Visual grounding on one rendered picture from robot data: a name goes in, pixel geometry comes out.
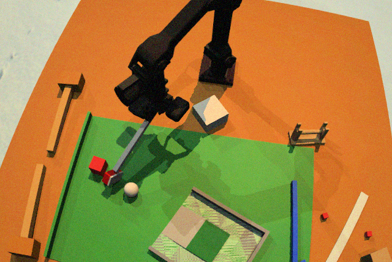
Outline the cream flat bar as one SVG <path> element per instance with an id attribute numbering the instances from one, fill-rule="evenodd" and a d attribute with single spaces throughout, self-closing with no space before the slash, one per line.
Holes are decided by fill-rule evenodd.
<path id="1" fill-rule="evenodd" d="M 326 262 L 337 262 L 338 258 L 340 257 L 340 254 L 342 253 L 360 215 L 361 211 L 363 210 L 366 202 L 368 199 L 368 195 L 366 195 L 364 192 L 361 192 L 356 204 L 349 216 L 349 219 L 347 223 L 345 224 L 345 227 L 343 228 L 341 234 L 339 235 L 337 242 L 332 249 L 328 259 Z"/>

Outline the cream ball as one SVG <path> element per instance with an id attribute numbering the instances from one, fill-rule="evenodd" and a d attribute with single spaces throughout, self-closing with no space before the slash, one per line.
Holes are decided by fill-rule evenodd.
<path id="1" fill-rule="evenodd" d="M 129 182 L 124 186 L 124 193 L 128 196 L 128 197 L 134 197 L 137 196 L 138 194 L 138 186 L 133 183 L 133 182 Z"/>

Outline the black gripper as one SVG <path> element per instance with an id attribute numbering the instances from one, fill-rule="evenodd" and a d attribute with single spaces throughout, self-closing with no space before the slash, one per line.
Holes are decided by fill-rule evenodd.
<path id="1" fill-rule="evenodd" d="M 175 122 L 179 122 L 189 109 L 189 102 L 177 96 L 175 99 L 172 95 L 168 94 L 168 88 L 165 87 L 168 80 L 164 78 L 164 83 L 160 88 L 148 89 L 153 96 L 156 97 L 156 111 L 158 114 L 163 114 Z"/>

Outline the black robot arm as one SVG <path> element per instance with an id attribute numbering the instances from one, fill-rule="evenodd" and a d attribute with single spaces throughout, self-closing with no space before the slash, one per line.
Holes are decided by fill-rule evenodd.
<path id="1" fill-rule="evenodd" d="M 139 118 L 152 118 L 157 99 L 147 92 L 147 88 L 157 89 L 163 85 L 164 70 L 171 63 L 175 46 L 206 12 L 213 10 L 212 38 L 204 47 L 203 54 L 211 59 L 208 75 L 227 79 L 228 68 L 231 69 L 237 60 L 228 43 L 232 14 L 240 7 L 241 1 L 190 0 L 160 33 L 149 36 L 138 46 L 128 65 L 132 75 L 114 88 L 118 99 Z M 143 66 L 140 67 L 137 62 Z"/>

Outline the green putting mat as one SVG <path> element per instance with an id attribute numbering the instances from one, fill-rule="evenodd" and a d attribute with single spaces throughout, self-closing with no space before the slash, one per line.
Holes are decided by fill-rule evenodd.
<path id="1" fill-rule="evenodd" d="M 298 262 L 309 262 L 314 149 L 149 125 L 106 185 L 142 124 L 92 116 L 50 258 L 60 262 L 166 262 L 149 246 L 196 187 L 270 231 L 252 262 L 292 262 L 292 180 L 297 181 Z M 133 182 L 138 194 L 128 197 Z M 186 206 L 187 204 L 183 205 Z"/>

